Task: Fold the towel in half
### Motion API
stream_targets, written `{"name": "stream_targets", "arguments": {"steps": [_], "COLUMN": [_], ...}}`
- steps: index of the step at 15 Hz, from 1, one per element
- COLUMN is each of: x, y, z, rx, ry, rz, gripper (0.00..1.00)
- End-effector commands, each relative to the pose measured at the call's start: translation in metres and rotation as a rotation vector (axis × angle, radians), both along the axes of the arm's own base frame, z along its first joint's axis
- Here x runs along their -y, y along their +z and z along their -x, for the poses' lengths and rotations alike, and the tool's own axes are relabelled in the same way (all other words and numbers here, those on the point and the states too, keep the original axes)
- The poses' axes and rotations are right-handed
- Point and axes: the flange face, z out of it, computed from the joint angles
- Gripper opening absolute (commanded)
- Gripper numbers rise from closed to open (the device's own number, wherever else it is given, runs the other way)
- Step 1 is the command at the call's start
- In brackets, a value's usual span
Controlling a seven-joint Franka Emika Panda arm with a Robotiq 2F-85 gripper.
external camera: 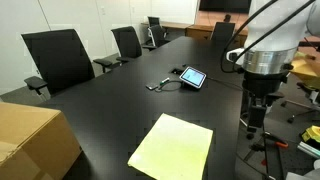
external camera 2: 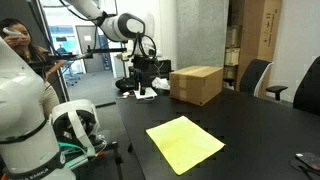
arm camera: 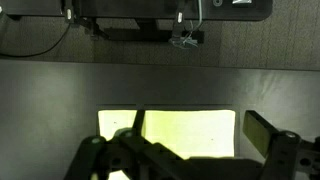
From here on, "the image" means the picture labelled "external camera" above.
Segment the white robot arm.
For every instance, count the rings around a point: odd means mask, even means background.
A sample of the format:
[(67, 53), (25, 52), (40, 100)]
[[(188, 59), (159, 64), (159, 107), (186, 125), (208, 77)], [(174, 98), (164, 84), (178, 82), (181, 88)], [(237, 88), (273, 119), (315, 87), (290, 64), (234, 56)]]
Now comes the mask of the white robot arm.
[(244, 46), (226, 58), (243, 69), (244, 88), (261, 98), (278, 90), (300, 41), (320, 35), (320, 0), (251, 0), (242, 27)]

